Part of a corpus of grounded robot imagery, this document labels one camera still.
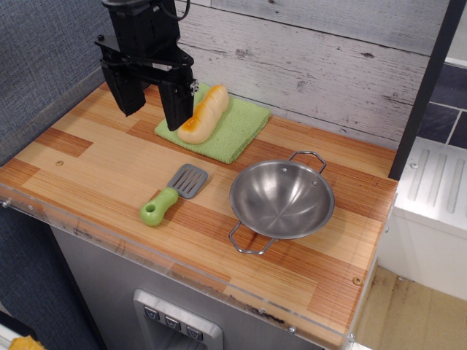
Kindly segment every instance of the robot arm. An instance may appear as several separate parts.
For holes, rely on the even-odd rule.
[[[143,82],[156,84],[169,130],[193,115],[197,81],[193,58],[178,48],[180,38],[174,0],[102,0],[109,10],[114,36],[99,35],[101,67],[112,94],[125,115],[146,103]]]

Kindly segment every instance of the spatula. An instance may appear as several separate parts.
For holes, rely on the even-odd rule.
[[[206,180],[207,172],[203,169],[191,164],[183,165],[171,178],[168,187],[143,205],[139,211],[141,220],[149,226],[159,225],[167,210],[178,201],[179,195],[186,199],[193,198]]]

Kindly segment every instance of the pot handle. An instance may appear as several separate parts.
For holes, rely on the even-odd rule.
[[[241,253],[244,253],[244,254],[257,254],[257,255],[263,255],[264,253],[266,253],[266,250],[269,249],[269,247],[275,242],[275,241],[278,241],[279,239],[278,238],[273,238],[269,241],[269,243],[267,243],[267,245],[263,248],[263,250],[244,250],[242,248],[239,247],[239,245],[237,244],[237,242],[235,241],[234,239],[234,233],[237,231],[237,229],[240,227],[240,225],[242,224],[241,221],[238,221],[237,224],[235,225],[235,227],[233,228],[233,230],[229,233],[228,235],[228,239],[231,240],[233,246],[235,246],[235,249],[238,250],[239,252]]]
[[[314,155],[316,158],[318,158],[321,163],[323,163],[323,166],[320,169],[320,174],[323,172],[324,168],[327,166],[327,163],[324,159],[321,158],[319,154],[313,151],[296,151],[292,154],[292,157],[289,158],[289,160],[292,160],[296,155]]]

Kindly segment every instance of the gray spatula head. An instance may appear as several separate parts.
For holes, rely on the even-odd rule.
[[[196,195],[206,180],[207,172],[191,164],[185,164],[171,178],[168,186],[177,190],[183,198],[190,199]]]

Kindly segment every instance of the control panel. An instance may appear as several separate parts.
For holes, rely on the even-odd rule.
[[[223,350],[223,331],[216,324],[141,289],[133,304],[149,350],[169,350],[175,343],[176,349]]]

